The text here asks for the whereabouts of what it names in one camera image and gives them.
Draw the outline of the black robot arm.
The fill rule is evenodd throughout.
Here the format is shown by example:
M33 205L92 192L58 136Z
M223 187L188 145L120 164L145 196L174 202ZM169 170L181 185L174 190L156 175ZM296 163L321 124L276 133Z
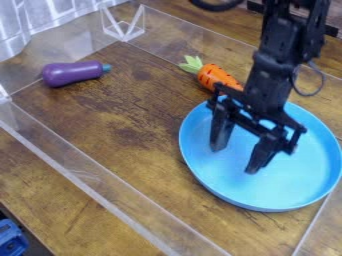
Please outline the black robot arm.
M284 112L297 68L320 55L329 0L263 0L260 45L247 83L237 90L216 82L207 101L212 111L209 147L225 148L235 126L259 137L245 172L265 167L277 152L293 151L305 127Z

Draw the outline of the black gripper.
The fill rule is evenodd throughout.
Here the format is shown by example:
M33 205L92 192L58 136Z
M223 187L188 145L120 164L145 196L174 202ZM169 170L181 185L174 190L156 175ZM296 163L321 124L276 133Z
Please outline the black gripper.
M256 51L253 64L241 91L213 84L207 102L212 110L209 147L213 152L227 147L235 125L259 137L244 172L255 174L279 151L292 153L305 128L284 112L295 71L301 64L297 53Z

